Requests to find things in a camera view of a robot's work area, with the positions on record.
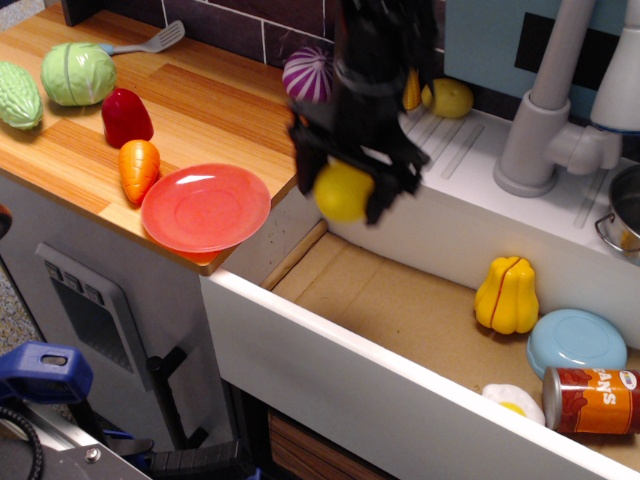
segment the red plate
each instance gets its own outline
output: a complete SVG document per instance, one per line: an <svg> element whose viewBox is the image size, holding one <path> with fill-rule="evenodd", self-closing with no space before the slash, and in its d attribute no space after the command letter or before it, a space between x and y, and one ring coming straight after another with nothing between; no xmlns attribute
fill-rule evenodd
<svg viewBox="0 0 640 480"><path fill-rule="evenodd" d="M233 165L204 164L161 178L142 203L142 224L173 250L208 253L253 235L271 210L260 178Z"/></svg>

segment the green bitter melon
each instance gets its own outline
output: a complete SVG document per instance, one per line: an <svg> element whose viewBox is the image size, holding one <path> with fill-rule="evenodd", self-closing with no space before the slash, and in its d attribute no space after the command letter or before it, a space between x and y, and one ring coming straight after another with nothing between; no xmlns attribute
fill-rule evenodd
<svg viewBox="0 0 640 480"><path fill-rule="evenodd" d="M0 118L20 130L34 128L42 120L42 99L27 70L0 62Z"/></svg>

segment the can label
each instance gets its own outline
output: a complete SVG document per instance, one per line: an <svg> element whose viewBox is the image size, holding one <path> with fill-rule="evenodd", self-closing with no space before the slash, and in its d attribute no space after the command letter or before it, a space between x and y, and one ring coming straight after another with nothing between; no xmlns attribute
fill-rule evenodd
<svg viewBox="0 0 640 480"><path fill-rule="evenodd" d="M556 370L562 401L559 432L640 432L640 372Z"/></svg>

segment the black cable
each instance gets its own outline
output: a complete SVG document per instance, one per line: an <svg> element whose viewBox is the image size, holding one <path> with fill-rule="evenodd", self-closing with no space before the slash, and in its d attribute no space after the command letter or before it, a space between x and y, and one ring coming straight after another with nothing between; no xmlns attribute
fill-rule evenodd
<svg viewBox="0 0 640 480"><path fill-rule="evenodd" d="M27 436L27 441L33 451L33 463L29 472L29 480L40 480L44 469L44 452L38 434L33 429L29 421L18 412L0 406L0 418L10 421L19 427Z"/></svg>

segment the metal pot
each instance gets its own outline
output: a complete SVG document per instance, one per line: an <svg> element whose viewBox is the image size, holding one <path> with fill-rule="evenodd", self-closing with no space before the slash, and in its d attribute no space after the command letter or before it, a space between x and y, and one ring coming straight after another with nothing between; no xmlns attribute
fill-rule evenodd
<svg viewBox="0 0 640 480"><path fill-rule="evenodd" d="M596 221L600 238L640 265L640 165L620 172L609 187L611 212Z"/></svg>

